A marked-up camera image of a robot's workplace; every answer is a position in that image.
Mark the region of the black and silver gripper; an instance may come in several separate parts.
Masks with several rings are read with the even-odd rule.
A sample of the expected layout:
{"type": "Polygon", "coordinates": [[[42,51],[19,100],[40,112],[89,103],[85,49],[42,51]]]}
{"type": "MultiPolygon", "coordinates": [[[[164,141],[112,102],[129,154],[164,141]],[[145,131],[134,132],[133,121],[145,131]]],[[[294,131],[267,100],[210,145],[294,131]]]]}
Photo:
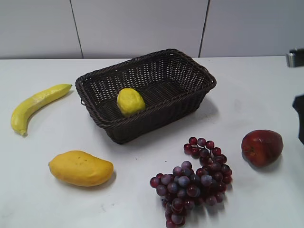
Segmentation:
{"type": "MultiPolygon", "coordinates": [[[[304,48],[295,48],[289,50],[286,54],[286,63],[288,67],[303,67],[304,66],[304,48]]],[[[298,114],[299,133],[298,139],[304,144],[304,95],[299,95],[294,98],[293,109],[298,114]]]]}

